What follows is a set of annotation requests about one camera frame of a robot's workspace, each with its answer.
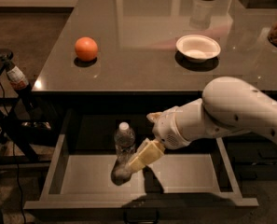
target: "plastic water bottle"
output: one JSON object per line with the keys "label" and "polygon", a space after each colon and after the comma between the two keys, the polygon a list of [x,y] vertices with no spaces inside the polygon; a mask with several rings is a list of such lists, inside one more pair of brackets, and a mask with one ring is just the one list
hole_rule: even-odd
{"label": "plastic water bottle", "polygon": [[127,122],[119,124],[114,140],[119,162],[126,162],[135,153],[135,132]]}

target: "glossy counter surface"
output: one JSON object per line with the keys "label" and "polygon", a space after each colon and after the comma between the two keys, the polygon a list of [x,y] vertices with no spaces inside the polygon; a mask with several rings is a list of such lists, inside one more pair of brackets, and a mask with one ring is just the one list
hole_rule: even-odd
{"label": "glossy counter surface", "polygon": [[[267,39],[276,20],[277,9],[245,9],[238,0],[79,0],[34,92],[193,92],[221,76],[277,91],[277,48]],[[190,34],[215,39],[218,59],[186,61],[175,43]],[[88,67],[75,64],[82,36],[99,46]]]}

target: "white bowl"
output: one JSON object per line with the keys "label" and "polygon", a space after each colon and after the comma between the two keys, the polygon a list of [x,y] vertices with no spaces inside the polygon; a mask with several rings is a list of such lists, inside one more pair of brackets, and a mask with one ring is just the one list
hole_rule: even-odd
{"label": "white bowl", "polygon": [[204,35],[185,35],[176,42],[177,49],[193,63],[203,63],[216,57],[221,48],[210,37]]}

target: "bottle cap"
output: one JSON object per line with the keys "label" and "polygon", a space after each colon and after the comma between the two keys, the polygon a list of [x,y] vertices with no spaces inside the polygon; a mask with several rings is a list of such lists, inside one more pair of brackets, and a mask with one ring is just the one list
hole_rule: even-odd
{"label": "bottle cap", "polygon": [[119,129],[121,131],[129,130],[129,124],[127,122],[122,122],[119,124]]}

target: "robotic hand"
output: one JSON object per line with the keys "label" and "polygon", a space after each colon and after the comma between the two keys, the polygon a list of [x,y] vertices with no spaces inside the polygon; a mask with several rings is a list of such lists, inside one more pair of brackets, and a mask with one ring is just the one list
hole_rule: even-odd
{"label": "robotic hand", "polygon": [[202,98],[147,118],[156,139],[146,139],[130,159],[133,173],[163,156],[165,148],[186,147],[196,139],[253,132],[277,144],[277,102],[234,77],[214,79]]}

